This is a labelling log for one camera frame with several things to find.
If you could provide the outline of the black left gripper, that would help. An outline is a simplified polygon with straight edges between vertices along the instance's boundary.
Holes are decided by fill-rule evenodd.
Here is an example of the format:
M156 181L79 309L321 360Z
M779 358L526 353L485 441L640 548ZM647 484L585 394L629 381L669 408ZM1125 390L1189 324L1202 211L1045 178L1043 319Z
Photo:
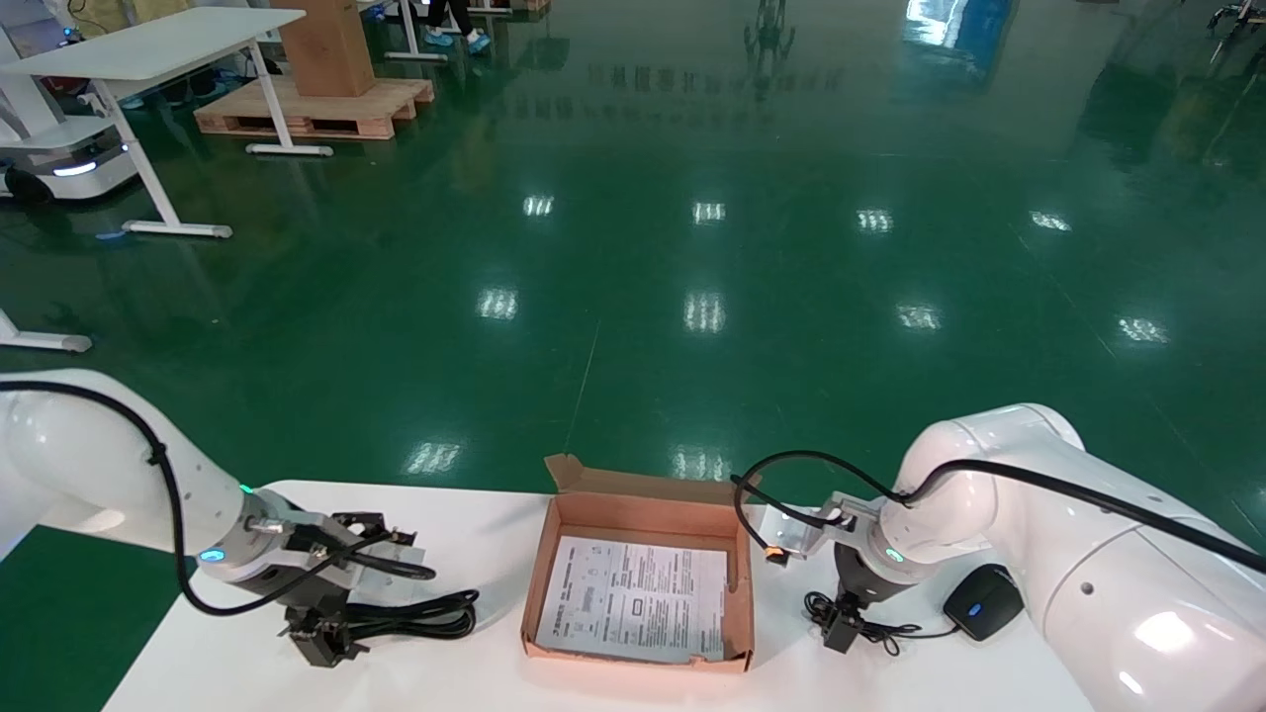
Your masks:
M305 571L298 568L280 568L270 565L258 576L252 578L252 593L256 595L270 595L286 587L292 580L298 580ZM270 601L279 606L295 609L320 611L315 626L291 627L291 644L298 647L298 652L311 666L334 668L342 663L343 658L358 658L366 652L366 646L354 639L351 626L342 614L333 614L346 604L349 590L347 587L335 585L334 582L323 576L306 578L298 587L273 595Z

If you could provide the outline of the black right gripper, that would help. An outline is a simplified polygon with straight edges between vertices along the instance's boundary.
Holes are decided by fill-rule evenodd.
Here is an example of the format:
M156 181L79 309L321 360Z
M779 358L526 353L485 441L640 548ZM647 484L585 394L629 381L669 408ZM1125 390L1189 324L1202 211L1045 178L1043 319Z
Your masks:
M823 614L823 645L832 652L848 652L849 647L866 636L863 609L870 604L886 602L914 584L884 578L863 563L858 550L846 544L836 544L836 599L825 607Z

